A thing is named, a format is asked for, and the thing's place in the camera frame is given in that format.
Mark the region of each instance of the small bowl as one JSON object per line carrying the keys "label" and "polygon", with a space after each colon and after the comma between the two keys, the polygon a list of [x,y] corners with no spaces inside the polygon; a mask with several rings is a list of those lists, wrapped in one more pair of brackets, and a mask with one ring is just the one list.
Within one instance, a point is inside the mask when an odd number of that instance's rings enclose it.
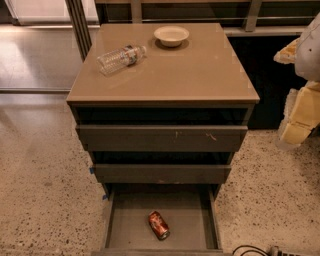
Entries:
{"label": "small bowl", "polygon": [[154,31],[154,36],[166,47],[177,47],[189,37],[189,31],[178,26],[165,26]]}

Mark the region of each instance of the drawer cabinet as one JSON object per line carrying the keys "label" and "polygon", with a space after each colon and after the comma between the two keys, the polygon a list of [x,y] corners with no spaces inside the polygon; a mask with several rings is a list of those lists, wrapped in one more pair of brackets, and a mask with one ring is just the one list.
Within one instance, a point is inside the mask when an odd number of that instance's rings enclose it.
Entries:
{"label": "drawer cabinet", "polygon": [[[259,97],[219,24],[181,24],[190,38],[171,49],[153,38],[160,26],[102,25],[67,99],[109,200],[94,255],[226,255],[214,200]],[[128,43],[148,57],[99,74],[96,57]],[[147,223],[156,209],[172,229],[160,243]]]}

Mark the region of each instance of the drawer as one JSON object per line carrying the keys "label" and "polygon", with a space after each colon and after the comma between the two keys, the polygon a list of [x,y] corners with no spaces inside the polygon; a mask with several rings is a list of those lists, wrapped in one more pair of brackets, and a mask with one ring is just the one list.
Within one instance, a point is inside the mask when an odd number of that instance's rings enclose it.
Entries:
{"label": "drawer", "polygon": [[[223,254],[208,185],[113,184],[105,211],[105,247],[94,256],[230,256]],[[158,211],[170,235],[159,241],[148,223]]]}
{"label": "drawer", "polygon": [[222,184],[230,165],[96,164],[100,183]]}
{"label": "drawer", "polygon": [[87,151],[236,152],[246,126],[78,125]]}

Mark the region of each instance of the yellow object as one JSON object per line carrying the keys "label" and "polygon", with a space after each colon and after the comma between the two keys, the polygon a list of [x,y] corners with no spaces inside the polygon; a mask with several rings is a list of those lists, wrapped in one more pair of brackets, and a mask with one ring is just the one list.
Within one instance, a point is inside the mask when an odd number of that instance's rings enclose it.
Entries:
{"label": "yellow object", "polygon": [[319,89],[319,83],[309,82],[300,89],[280,140],[289,144],[300,144],[309,136],[311,130],[320,123]]}

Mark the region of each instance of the red can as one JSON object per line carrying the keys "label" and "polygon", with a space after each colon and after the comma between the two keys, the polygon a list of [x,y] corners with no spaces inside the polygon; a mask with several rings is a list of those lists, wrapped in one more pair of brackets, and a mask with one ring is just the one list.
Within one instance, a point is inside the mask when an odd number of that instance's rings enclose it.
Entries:
{"label": "red can", "polygon": [[149,224],[159,240],[164,240],[170,235],[169,227],[159,212],[153,211],[149,214]]}

